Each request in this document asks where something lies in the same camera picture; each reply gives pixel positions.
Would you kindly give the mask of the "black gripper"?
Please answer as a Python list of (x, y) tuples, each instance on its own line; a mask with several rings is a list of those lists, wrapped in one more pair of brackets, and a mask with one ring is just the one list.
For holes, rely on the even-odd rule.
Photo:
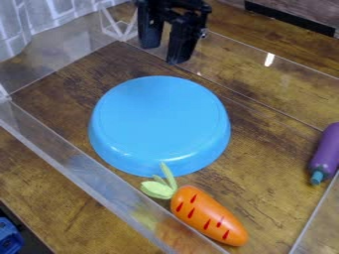
[(207, 36), (212, 7), (204, 0), (133, 0), (137, 8), (137, 36), (142, 49), (160, 46), (164, 22), (170, 24), (166, 62), (181, 64)]

